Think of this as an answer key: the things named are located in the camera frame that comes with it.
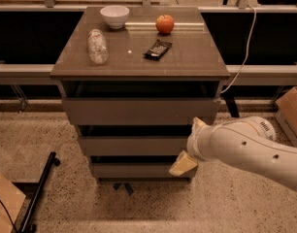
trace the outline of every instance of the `concrete floor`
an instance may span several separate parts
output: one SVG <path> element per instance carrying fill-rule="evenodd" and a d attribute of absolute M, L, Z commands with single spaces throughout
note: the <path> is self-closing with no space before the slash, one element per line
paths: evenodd
<path fill-rule="evenodd" d="M 278 183 L 214 161 L 202 163 L 192 183 L 131 183 L 129 196 L 92 178 L 60 101 L 17 108 L 0 101 L 0 172 L 37 182 L 51 151 L 61 161 L 33 217 L 37 232 L 297 232 L 297 193 Z M 278 142 L 290 145 L 268 101 L 240 102 L 239 110 L 270 120 Z M 222 104 L 215 123 L 231 119 Z"/>

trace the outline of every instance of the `bowl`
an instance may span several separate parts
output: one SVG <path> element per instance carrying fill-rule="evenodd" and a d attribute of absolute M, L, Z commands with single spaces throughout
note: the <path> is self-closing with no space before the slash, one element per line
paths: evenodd
<path fill-rule="evenodd" d="M 129 9 L 120 5 L 111 5 L 101 9 L 103 20 L 112 28 L 119 29 L 129 18 Z"/>

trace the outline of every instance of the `cabinet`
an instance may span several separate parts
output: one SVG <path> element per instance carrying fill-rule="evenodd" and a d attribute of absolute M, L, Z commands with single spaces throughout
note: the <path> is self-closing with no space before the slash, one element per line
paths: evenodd
<path fill-rule="evenodd" d="M 124 28 L 110 29 L 88 7 L 50 73 L 79 135 L 92 175 L 106 179 L 177 179 L 169 168 L 185 149 L 192 120 L 214 122 L 229 73 L 197 8 L 132 7 Z M 175 19 L 159 35 L 159 15 Z M 109 59 L 94 64 L 87 34 L 103 31 Z M 159 60 L 143 53 L 156 39 L 173 43 Z M 192 170 L 181 180 L 190 180 Z"/>

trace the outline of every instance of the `brown box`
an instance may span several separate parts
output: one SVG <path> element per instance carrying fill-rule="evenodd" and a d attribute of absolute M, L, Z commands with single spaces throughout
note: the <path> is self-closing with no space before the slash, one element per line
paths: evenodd
<path fill-rule="evenodd" d="M 0 173 L 0 200 L 7 208 L 12 221 L 15 222 L 24 202 L 25 195 Z M 0 204 L 0 233 L 10 233 L 12 223 Z"/>
<path fill-rule="evenodd" d="M 297 147 L 297 86 L 286 92 L 276 103 L 279 107 L 276 119 L 292 144 Z"/>

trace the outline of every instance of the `white robotic arm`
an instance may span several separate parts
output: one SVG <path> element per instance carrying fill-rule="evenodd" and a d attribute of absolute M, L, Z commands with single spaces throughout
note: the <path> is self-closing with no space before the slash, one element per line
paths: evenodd
<path fill-rule="evenodd" d="M 230 166 L 267 177 L 297 191 L 297 149 L 275 143 L 272 124 L 259 116 L 209 126 L 194 119 L 187 153 L 170 173 L 181 175 L 195 167 L 195 159 L 219 159 Z"/>

